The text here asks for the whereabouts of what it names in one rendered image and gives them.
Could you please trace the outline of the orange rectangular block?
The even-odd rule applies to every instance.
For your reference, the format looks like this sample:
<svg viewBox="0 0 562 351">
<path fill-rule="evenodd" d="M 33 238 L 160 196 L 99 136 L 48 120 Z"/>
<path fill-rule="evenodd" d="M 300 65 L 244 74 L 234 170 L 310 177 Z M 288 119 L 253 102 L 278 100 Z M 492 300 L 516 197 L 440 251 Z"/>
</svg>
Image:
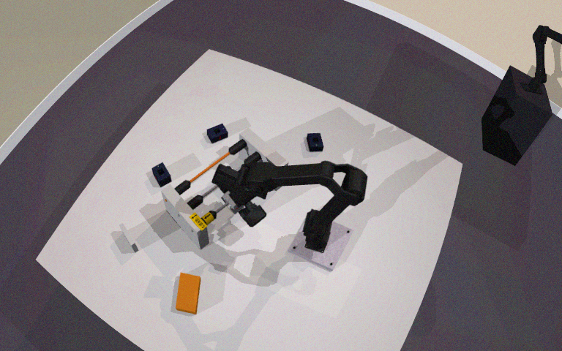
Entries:
<svg viewBox="0 0 562 351">
<path fill-rule="evenodd" d="M 176 310 L 196 314 L 201 277 L 180 272 Z"/>
</svg>

